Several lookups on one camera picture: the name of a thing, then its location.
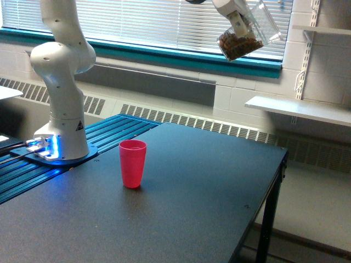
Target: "white shelf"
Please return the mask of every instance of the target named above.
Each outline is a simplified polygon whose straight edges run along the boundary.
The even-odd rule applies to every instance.
[[[0,86],[0,100],[21,96],[22,94],[19,90]]]
[[[320,27],[320,26],[292,26],[293,29],[300,29],[306,31],[312,31],[323,34],[332,34],[332,35],[350,35],[351,30],[347,29],[338,29],[338,28],[330,28],[330,27]]]
[[[278,96],[255,96],[245,106],[351,127],[351,108],[342,106]]]

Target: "window blinds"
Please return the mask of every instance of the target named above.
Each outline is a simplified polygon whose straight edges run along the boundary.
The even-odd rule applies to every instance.
[[[247,0],[250,7],[258,0]],[[264,1],[284,41],[249,56],[281,60],[293,0]],[[217,37],[230,23],[212,2],[193,5],[185,0],[77,0],[78,17],[88,38],[154,47],[220,54]],[[3,26],[47,32],[39,0],[2,0]]]

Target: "red cup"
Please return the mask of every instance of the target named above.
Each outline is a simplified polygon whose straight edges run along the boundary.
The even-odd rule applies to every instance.
[[[140,186],[146,156],[146,143],[126,140],[120,143],[120,160],[123,185],[127,188]]]

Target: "window sill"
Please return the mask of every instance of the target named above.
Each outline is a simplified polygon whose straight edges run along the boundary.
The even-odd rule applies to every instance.
[[[0,28],[1,39],[22,43],[42,44],[52,41],[51,33]],[[281,62],[257,59],[237,59],[227,62],[224,56],[184,52],[165,48],[141,47],[135,44],[116,43],[87,38],[98,56],[110,56],[140,63],[177,67],[184,70],[205,71],[217,75],[251,75],[279,78]]]

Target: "heater vent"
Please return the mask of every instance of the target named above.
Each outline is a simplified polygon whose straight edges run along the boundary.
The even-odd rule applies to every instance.
[[[351,172],[351,149],[334,147],[324,142],[316,143],[303,139],[277,136],[255,128],[215,121],[198,116],[157,111],[150,108],[123,104],[121,113],[158,122],[172,122],[198,129],[210,130],[235,137],[271,144],[289,149],[289,159],[322,168]]]
[[[21,91],[23,93],[21,97],[24,99],[50,104],[49,93],[44,86],[14,81],[6,78],[0,78],[0,86]],[[105,102],[106,100],[98,97],[84,96],[84,112],[100,115]]]

